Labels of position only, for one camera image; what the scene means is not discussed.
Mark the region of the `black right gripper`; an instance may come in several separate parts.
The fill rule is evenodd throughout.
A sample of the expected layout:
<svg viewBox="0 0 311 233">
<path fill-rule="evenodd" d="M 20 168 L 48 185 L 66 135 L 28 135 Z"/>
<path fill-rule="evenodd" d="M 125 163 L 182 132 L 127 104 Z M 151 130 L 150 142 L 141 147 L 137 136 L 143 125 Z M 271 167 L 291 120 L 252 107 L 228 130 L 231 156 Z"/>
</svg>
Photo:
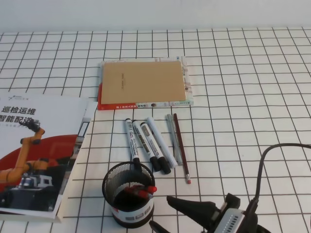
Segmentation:
<svg viewBox="0 0 311 233">
<path fill-rule="evenodd" d="M 255 195 L 250 200 L 238 233 L 268 233 L 269 231 L 258 224 L 258 208 L 259 195 Z M 224 203 L 218 209 L 216 204 L 211 201 L 190 201 L 167 196 L 167 203 L 175 210 L 183 213 L 205 229 L 207 233 L 213 233 L 216 230 L 220 220 L 229 208 L 240 209 L 240 198 L 230 193 L 225 197 Z"/>
</svg>

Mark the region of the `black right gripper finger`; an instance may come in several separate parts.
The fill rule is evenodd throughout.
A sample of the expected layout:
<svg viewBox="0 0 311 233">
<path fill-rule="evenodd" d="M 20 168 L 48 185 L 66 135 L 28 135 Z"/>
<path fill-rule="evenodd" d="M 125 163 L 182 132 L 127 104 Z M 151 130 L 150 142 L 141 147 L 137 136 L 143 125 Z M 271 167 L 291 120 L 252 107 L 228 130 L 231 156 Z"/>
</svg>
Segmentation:
<svg viewBox="0 0 311 233">
<path fill-rule="evenodd" d="M 153 220 L 149 222 L 149 225 L 155 233 L 170 233 L 169 231 L 167 231 L 165 228 L 163 228 L 161 225 L 159 225 Z"/>
</svg>

